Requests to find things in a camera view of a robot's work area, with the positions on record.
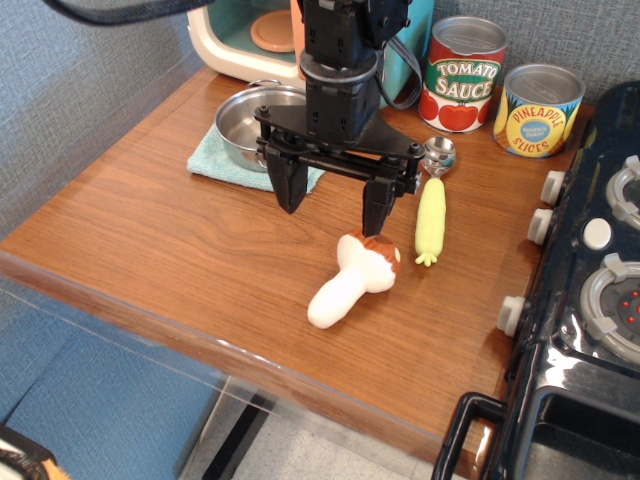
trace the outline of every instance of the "pineapple illustration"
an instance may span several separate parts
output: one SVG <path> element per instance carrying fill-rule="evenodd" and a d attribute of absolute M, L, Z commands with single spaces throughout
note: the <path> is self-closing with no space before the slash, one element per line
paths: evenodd
<path fill-rule="evenodd" d="M 505 150 L 509 149 L 509 141 L 507 140 L 507 123 L 509 123 L 509 116 L 511 112 L 518 106 L 517 100 L 514 96 L 509 95 L 506 89 L 502 90 L 502 99 L 500 100 L 500 110 L 496 118 L 496 123 L 493 126 L 493 136 Z"/>
<path fill-rule="evenodd" d="M 567 119 L 567 123 L 564 126 L 564 133 L 562 137 L 558 140 L 558 142 L 549 150 L 549 156 L 555 155 L 560 150 L 564 148 L 564 144 L 569 138 L 569 134 L 571 133 L 571 128 L 573 127 L 573 122 L 576 121 L 576 116 L 578 114 L 578 106 L 580 102 L 572 103 L 571 105 L 565 105 L 562 108 L 562 112 L 564 113 L 564 117 Z"/>

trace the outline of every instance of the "wooden table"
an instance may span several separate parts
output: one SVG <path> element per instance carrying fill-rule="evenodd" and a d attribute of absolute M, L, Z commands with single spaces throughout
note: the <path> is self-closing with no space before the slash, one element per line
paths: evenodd
<path fill-rule="evenodd" d="M 438 263 L 415 265 L 420 195 L 399 198 L 383 231 L 402 254 L 395 286 L 319 330 L 307 305 L 337 273 L 338 238 L 360 225 L 364 184 L 325 174 L 288 215 L 272 193 L 188 173 L 216 108 L 243 87 L 209 69 L 194 76 L 0 244 L 0 272 L 434 461 L 462 394 L 504 395 L 512 340 L 498 311 L 528 291 L 541 253 L 529 221 L 580 135 L 543 161 L 503 151 L 492 122 L 451 135 Z M 581 108 L 574 132 L 591 113 Z M 435 134 L 415 109 L 383 114 L 418 141 Z"/>

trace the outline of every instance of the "red tomato illustration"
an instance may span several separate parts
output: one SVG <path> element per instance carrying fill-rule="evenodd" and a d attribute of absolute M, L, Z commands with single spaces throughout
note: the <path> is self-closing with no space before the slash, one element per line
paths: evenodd
<path fill-rule="evenodd" d="M 440 123 L 452 132 L 466 130 L 473 125 L 477 118 L 478 109 L 476 107 L 445 105 L 440 109 Z"/>
<path fill-rule="evenodd" d="M 480 109 L 480 113 L 478 114 L 478 122 L 483 124 L 487 121 L 487 117 L 489 116 L 489 108 L 491 107 L 491 102 L 485 103 Z"/>
<path fill-rule="evenodd" d="M 429 95 L 427 90 L 422 90 L 422 99 L 420 100 L 420 115 L 425 120 L 433 120 L 438 116 L 438 102 Z"/>

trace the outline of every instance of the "black cable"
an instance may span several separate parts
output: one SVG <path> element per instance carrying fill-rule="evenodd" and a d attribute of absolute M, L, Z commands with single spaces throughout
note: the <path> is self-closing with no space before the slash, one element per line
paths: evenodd
<path fill-rule="evenodd" d="M 154 18 L 184 13 L 214 2 L 214 0 L 164 0 L 162 2 L 150 1 L 126 7 L 100 9 L 70 5 L 60 0 L 42 1 L 56 12 L 76 22 L 97 26 L 116 26 L 144 22 Z"/>
<path fill-rule="evenodd" d="M 393 48 L 393 50 L 404 60 L 409 67 L 411 67 L 411 71 L 413 73 L 414 78 L 414 86 L 411 90 L 411 93 L 407 96 L 407 98 L 402 103 L 395 103 L 394 99 L 389 96 L 387 91 L 384 89 L 382 85 L 382 78 L 377 73 L 375 74 L 376 82 L 378 83 L 378 87 L 380 89 L 380 94 L 382 98 L 387 102 L 388 105 L 397 108 L 398 110 L 406 110 L 411 107 L 414 103 L 418 101 L 420 95 L 422 94 L 422 69 L 420 68 L 420 62 L 416 56 L 407 48 L 407 46 L 402 43 L 402 41 L 398 37 L 393 37 L 389 40 L 388 45 Z"/>

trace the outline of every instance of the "blue chair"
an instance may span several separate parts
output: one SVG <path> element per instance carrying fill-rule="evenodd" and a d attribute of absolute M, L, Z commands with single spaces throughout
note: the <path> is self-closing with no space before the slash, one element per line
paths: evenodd
<path fill-rule="evenodd" d="M 3 285 L 3 423 L 74 480 L 178 478 L 223 376 L 46 297 L 24 303 Z"/>

